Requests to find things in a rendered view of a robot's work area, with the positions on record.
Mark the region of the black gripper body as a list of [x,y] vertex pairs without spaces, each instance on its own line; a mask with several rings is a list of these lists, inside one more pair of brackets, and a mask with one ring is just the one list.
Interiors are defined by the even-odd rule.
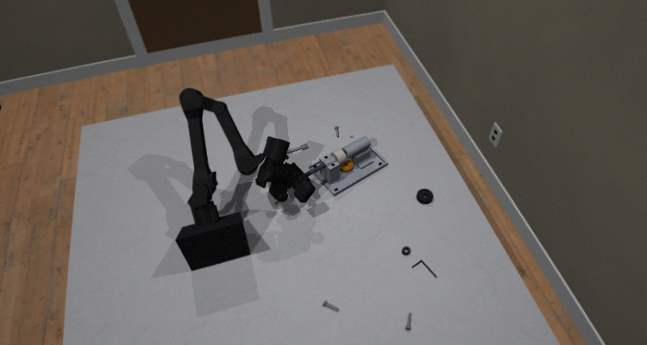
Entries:
[[284,160],[281,160],[280,163],[273,162],[281,165],[284,170],[282,180],[275,184],[277,186],[282,184],[292,185],[296,189],[294,196],[300,203],[306,203],[316,190],[315,186],[310,181],[305,180],[302,175],[299,175],[291,164],[288,164],[287,162],[284,164],[283,162]]

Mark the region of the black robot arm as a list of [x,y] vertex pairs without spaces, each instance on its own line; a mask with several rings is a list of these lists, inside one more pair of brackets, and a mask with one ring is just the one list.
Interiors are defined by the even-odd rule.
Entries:
[[227,105],[223,102],[204,97],[200,91],[192,88],[184,89],[179,94],[179,101],[188,121],[192,146],[194,164],[193,193],[187,203],[192,209],[195,222],[194,228],[216,223],[220,219],[217,206],[214,205],[211,195],[216,190],[217,187],[215,186],[218,183],[217,172],[211,172],[208,163],[202,121],[204,110],[213,112],[216,115],[232,147],[238,171],[243,175],[252,175],[265,159],[259,169],[255,183],[265,188],[267,182],[273,182],[269,188],[270,194],[279,202],[287,200],[288,194],[286,192],[287,189],[291,189],[292,185],[282,184],[277,186],[275,184],[282,180],[284,170],[281,165],[273,162],[280,163],[281,160],[285,160],[290,142],[268,136],[263,154],[254,156],[244,143],[232,117],[229,115]]

